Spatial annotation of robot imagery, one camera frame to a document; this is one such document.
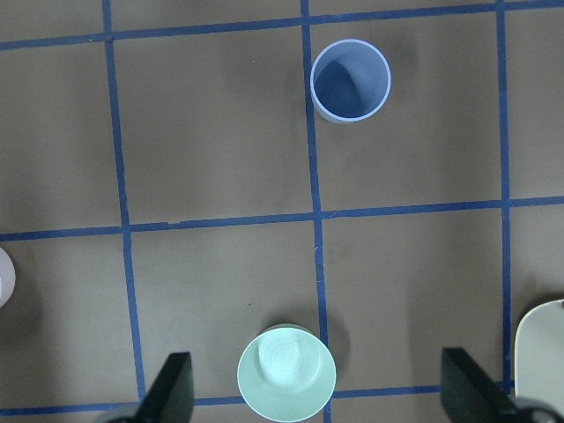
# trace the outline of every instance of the green cup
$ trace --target green cup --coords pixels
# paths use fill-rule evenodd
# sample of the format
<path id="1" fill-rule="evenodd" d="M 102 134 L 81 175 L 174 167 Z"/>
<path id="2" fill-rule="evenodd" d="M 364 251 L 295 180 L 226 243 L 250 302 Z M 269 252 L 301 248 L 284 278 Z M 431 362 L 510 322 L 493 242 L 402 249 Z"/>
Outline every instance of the green cup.
<path id="1" fill-rule="evenodd" d="M 266 419 L 308 419 L 329 402 L 337 370 L 327 347 L 295 324 L 265 330 L 239 360 L 237 382 L 245 402 Z"/>

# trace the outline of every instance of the white cup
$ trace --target white cup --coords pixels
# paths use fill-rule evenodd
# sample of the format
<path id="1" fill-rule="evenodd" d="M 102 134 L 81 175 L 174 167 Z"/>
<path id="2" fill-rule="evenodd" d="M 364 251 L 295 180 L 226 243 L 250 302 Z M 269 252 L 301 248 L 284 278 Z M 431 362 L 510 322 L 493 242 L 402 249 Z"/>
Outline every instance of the white cup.
<path id="1" fill-rule="evenodd" d="M 309 77 L 315 109 L 329 122 L 357 122 L 376 113 L 391 88 L 384 55 L 362 40 L 340 40 L 316 58 Z"/>
<path id="2" fill-rule="evenodd" d="M 0 308 L 10 299 L 15 283 L 14 265 L 8 254 L 0 249 Z"/>
<path id="3" fill-rule="evenodd" d="M 327 347 L 295 324 L 272 326 L 247 346 L 237 368 L 245 402 L 284 423 L 308 419 L 330 400 L 337 370 Z"/>

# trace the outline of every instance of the gray floor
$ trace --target gray floor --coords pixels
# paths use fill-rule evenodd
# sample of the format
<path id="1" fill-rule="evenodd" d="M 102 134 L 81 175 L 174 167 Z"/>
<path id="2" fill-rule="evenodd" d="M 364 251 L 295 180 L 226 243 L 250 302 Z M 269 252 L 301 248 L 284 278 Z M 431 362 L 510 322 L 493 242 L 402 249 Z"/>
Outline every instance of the gray floor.
<path id="1" fill-rule="evenodd" d="M 325 423 L 447 421 L 444 346 L 509 383 L 504 334 L 510 356 L 523 313 L 564 296 L 564 2 L 311 0 L 312 17 L 393 11 L 310 21 L 311 58 L 361 38 L 390 62 L 384 108 L 335 125 L 306 113 L 298 0 L 110 1 L 114 40 L 100 0 L 0 0 L 0 246 L 18 278 L 0 421 L 93 421 L 182 350 L 193 422 L 263 421 L 235 369 L 283 321 L 328 324 Z M 410 11 L 445 6 L 461 7 Z M 139 31 L 178 26 L 199 27 Z"/>

